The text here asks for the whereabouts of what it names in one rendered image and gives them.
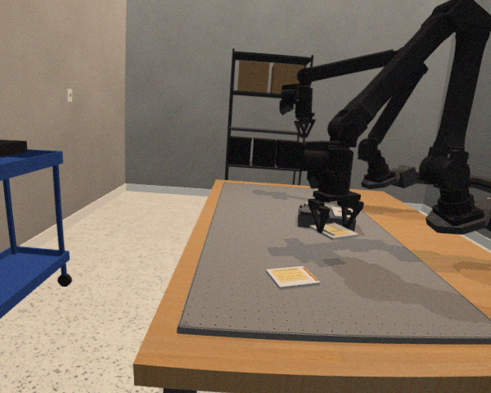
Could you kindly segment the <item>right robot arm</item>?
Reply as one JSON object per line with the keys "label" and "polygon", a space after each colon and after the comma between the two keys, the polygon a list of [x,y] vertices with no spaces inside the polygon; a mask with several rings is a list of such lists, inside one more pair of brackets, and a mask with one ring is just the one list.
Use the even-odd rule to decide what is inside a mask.
{"label": "right robot arm", "polygon": [[[282,86],[282,99],[280,100],[279,111],[282,115],[284,115],[288,111],[292,111],[295,104],[295,114],[299,112],[306,112],[305,100],[308,100],[309,102],[313,99],[313,89],[309,86],[311,85],[310,82],[384,67],[390,62],[391,59],[394,58],[400,49],[398,51],[391,49],[388,51],[358,56],[343,61],[336,61],[325,65],[317,65],[300,70],[297,74],[297,79],[300,82],[299,85],[288,84]],[[368,134],[368,138],[363,139],[361,143],[359,143],[358,159],[367,161],[370,165],[368,166],[370,169],[367,169],[368,175],[364,175],[366,180],[382,183],[388,179],[396,177],[396,173],[390,171],[388,164],[385,163],[385,158],[381,156],[381,150],[378,150],[377,146],[378,144],[381,144],[390,126],[394,123],[394,120],[402,110],[412,91],[417,86],[421,77],[425,75],[427,71],[428,67],[423,62],[417,71],[415,71],[391,97],[373,129]],[[297,101],[298,96],[299,100],[303,101]]]}

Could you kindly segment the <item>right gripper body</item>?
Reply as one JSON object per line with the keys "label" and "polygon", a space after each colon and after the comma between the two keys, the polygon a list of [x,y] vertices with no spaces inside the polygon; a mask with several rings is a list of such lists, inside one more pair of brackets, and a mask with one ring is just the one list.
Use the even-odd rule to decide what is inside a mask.
{"label": "right gripper body", "polygon": [[[312,101],[309,101],[308,100],[305,100],[306,101],[306,112],[312,112]],[[314,113],[306,113],[306,112],[299,112],[297,113],[297,119],[312,119],[313,116],[314,116]],[[295,118],[296,118],[296,115],[295,115]],[[311,116],[309,116],[311,115]],[[299,117],[303,117],[303,118],[299,118]]]}

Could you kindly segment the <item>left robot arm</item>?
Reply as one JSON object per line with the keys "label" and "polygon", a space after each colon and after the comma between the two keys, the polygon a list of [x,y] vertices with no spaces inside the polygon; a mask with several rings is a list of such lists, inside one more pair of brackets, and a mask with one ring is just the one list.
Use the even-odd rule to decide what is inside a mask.
{"label": "left robot arm", "polygon": [[420,164],[419,174],[425,184],[434,184],[440,190],[439,206],[432,206],[433,212],[452,226],[458,226],[484,218],[484,211],[475,206],[469,193],[465,137],[491,31],[491,15],[474,0],[449,0],[438,5],[429,17],[368,86],[330,121],[327,127],[330,141],[300,144],[298,162],[300,171],[308,171],[310,188],[327,193],[327,171],[335,172],[334,175],[352,172],[354,152],[349,148],[356,147],[358,136],[368,128],[376,113],[455,32],[453,66],[439,132]]}

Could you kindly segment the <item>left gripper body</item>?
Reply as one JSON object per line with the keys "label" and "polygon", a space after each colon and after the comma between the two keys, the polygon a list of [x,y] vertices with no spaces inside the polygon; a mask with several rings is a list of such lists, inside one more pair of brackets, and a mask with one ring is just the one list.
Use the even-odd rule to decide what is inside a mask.
{"label": "left gripper body", "polygon": [[327,193],[320,191],[313,191],[313,197],[315,199],[309,199],[309,202],[316,206],[324,206],[325,202],[337,201],[338,206],[363,206],[364,202],[359,201],[361,194],[351,192],[350,179],[351,172],[345,176],[343,173],[336,173],[328,170],[328,188]]}

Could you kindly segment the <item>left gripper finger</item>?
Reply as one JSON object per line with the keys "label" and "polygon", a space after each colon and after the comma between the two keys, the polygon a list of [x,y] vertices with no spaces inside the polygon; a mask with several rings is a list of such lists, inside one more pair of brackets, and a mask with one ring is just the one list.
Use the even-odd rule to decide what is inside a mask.
{"label": "left gripper finger", "polygon": [[[309,209],[311,210],[311,213],[313,215],[317,231],[318,231],[318,233],[322,233],[331,208],[326,207],[326,206],[316,206],[310,202],[308,202],[308,205],[309,205]],[[321,214],[321,223],[319,223],[318,211]]]}
{"label": "left gripper finger", "polygon": [[[349,220],[347,222],[348,208],[353,209],[353,212],[350,215]],[[362,209],[363,206],[341,206],[343,227],[349,229],[351,223],[354,221],[354,219],[357,217],[357,215],[360,213]]]}

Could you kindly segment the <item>white cassette with copper tabs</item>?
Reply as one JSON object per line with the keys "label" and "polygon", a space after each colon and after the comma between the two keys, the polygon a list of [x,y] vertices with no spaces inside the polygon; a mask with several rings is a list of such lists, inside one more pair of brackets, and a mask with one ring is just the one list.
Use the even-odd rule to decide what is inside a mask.
{"label": "white cassette with copper tabs", "polygon": [[[315,225],[310,225],[310,228],[317,232]],[[335,234],[335,236],[332,236],[331,234],[326,233],[324,231],[322,231],[322,233],[321,233],[323,236],[330,238],[332,241],[351,238],[351,237],[359,237],[359,234],[357,234],[357,233],[355,233],[355,232],[353,232],[347,228],[344,228],[344,227],[342,227],[336,223],[325,224],[324,228]]]}

